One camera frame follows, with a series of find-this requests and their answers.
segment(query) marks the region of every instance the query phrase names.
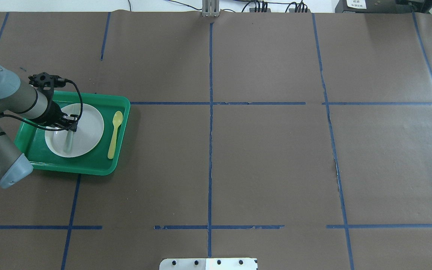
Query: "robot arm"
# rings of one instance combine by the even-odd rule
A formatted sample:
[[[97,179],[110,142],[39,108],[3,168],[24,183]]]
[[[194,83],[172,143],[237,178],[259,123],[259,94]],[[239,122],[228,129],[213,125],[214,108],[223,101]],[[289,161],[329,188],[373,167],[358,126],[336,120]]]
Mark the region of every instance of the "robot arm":
[[[3,112],[9,110],[39,125],[76,131],[81,113],[68,116],[53,102],[54,88],[71,81],[45,72],[29,79],[30,84],[38,87],[37,90],[23,84],[14,72],[0,66],[0,118],[7,116]],[[32,171],[31,163],[0,128],[0,186],[8,188]]]

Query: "metal bracket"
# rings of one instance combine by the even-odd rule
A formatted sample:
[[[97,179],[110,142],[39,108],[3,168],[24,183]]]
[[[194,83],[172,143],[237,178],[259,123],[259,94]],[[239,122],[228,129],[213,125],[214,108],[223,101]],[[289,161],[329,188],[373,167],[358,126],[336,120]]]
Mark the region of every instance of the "metal bracket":
[[[257,270],[255,258],[192,258],[164,259],[159,270]]]
[[[202,0],[203,17],[219,17],[219,0]]]

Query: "plate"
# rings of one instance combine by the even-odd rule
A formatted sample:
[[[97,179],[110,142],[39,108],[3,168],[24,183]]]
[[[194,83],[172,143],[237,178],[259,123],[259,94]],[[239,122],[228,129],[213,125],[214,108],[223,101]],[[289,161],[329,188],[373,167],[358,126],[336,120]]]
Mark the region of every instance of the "plate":
[[[79,114],[79,103],[70,104],[61,109],[67,115]],[[78,122],[77,131],[72,136],[71,151],[65,152],[67,130],[49,131],[44,134],[44,139],[49,150],[55,155],[64,158],[75,158],[91,151],[98,145],[104,131],[104,120],[101,113],[93,106],[84,103],[82,105],[82,117]]]

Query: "white label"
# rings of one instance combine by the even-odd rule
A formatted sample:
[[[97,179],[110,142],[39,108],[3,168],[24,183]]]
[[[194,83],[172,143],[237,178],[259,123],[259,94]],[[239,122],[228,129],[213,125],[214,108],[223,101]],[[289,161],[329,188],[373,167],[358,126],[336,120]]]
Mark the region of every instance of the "white label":
[[[346,0],[346,4],[353,9],[366,9],[366,0]]]

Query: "spoon handle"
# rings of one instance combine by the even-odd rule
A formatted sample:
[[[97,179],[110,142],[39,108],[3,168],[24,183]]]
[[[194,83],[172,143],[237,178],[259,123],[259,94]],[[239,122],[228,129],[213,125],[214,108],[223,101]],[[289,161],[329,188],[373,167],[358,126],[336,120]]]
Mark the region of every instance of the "spoon handle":
[[[109,151],[108,151],[108,159],[114,158],[114,152],[116,151],[116,139],[118,135],[118,127],[114,127],[113,130],[113,137],[111,137],[111,143],[109,144]]]

